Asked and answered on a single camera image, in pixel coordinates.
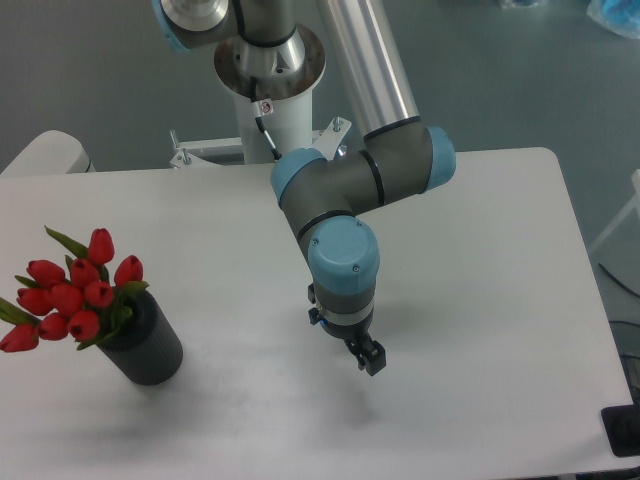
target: white chair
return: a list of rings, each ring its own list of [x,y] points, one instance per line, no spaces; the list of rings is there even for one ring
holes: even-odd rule
[[[51,130],[27,145],[0,176],[29,177],[95,171],[78,140],[66,133]]]

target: black vase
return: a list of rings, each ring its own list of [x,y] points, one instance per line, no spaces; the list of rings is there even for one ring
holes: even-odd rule
[[[133,322],[98,348],[138,385],[168,380],[182,363],[182,344],[155,298],[147,291],[127,301]]]

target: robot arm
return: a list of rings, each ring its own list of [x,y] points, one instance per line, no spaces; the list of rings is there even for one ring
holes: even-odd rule
[[[355,216],[447,182],[455,151],[441,129],[420,123],[381,0],[318,5],[366,150],[333,161],[313,149],[293,151],[274,167],[272,185],[313,275],[311,323],[344,340],[375,375],[386,365],[368,334],[380,255]]]
[[[209,15],[216,8],[227,9],[217,26],[204,32],[186,32],[184,22],[176,28],[180,19],[168,8],[162,17],[169,17],[171,30],[183,40],[198,39],[189,40],[194,44],[236,36],[218,46],[216,70],[247,105],[273,97],[274,92],[275,103],[291,102],[311,89],[322,74],[324,51],[320,46],[312,53],[313,38],[302,26],[296,27],[293,0],[235,0],[230,9],[224,0],[154,1],[161,1],[163,7],[173,5],[174,13],[182,6],[182,15],[189,4],[207,4],[209,10],[197,11]],[[285,148],[281,147],[284,156],[272,170],[271,183],[313,276],[311,323],[320,323],[327,333],[342,339],[358,366],[375,375],[386,365],[384,348],[368,333],[380,254],[373,231],[356,216],[446,183],[455,171],[455,151],[444,131],[424,128],[420,122],[381,0],[318,0],[318,5],[336,43],[366,149],[327,160],[313,148],[290,148],[276,141]],[[307,32],[302,43],[297,40],[299,32]],[[280,61],[288,70],[278,67]],[[287,85],[296,88],[288,90]],[[284,116],[271,124],[284,132],[279,138],[300,137],[292,126],[292,114],[284,102],[280,105]],[[249,133],[258,129],[254,124],[247,130],[247,122],[243,127],[239,112],[244,144]],[[310,109],[306,114],[311,116]]]

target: bolt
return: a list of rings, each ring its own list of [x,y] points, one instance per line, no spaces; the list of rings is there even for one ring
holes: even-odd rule
[[[191,165],[191,157],[189,156],[189,152],[187,152],[186,148],[182,149],[182,161],[185,165]]]
[[[333,119],[333,131],[334,132],[339,132],[340,131],[340,127],[344,124],[344,120],[342,119],[342,117],[336,117]]]
[[[180,148],[180,141],[175,130],[169,130],[169,137],[171,137],[171,144],[173,145],[174,152]]]

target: blue joint cap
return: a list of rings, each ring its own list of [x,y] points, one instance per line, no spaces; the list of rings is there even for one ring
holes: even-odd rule
[[[428,127],[427,130],[431,135],[433,161],[427,189],[424,192],[444,185],[456,172],[456,151],[447,132],[440,127]]]
[[[309,243],[308,262],[316,282],[337,295],[356,295],[376,281],[380,251],[373,230],[354,217],[322,222]]]
[[[180,40],[178,40],[178,37],[176,37],[176,34],[173,33],[173,30],[171,30],[171,27],[169,26],[169,22],[167,22],[167,19],[165,18],[164,13],[162,11],[162,5],[160,4],[160,0],[151,0],[151,5],[153,5],[153,11],[156,14],[156,19],[160,24],[160,28],[162,28],[162,33],[164,34],[164,38],[169,43],[169,45],[171,45],[171,48],[173,48],[173,50],[179,53],[188,52],[189,49],[185,47],[182,44],[182,42],[180,42]]]
[[[315,160],[327,161],[315,148],[297,148],[278,160],[278,163],[271,170],[271,187],[273,187],[273,192],[278,199],[278,205],[280,205],[282,194],[293,177]]]

